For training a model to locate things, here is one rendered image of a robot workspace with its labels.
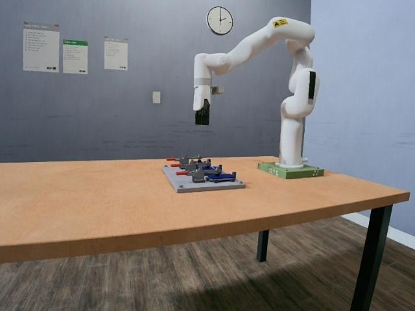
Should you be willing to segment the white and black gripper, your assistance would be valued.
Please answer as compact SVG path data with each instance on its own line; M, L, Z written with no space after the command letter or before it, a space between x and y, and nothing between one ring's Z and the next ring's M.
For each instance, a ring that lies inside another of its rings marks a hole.
M195 113L195 124L196 125L209 125L209 109L210 109L210 86L207 85L196 85L194 106Z

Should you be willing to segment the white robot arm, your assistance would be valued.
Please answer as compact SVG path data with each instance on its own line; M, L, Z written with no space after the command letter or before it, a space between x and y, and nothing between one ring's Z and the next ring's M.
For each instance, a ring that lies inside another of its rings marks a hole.
M281 104L281 137L277 167L303 168L308 158L301 157L302 118L313 111L320 77L312 69L313 55L308 46L315 37L315 31L307 23L285 17L275 17L261 30L245 38L228 54L197 54L195 56L194 86L211 87L211 95L224 93L224 87L212 86L212 72L222 76L260 52L286 39L287 50L292 54L293 66L289 79L289 90L294 96ZM214 70L214 71L212 71ZM301 157L301 158L300 158Z

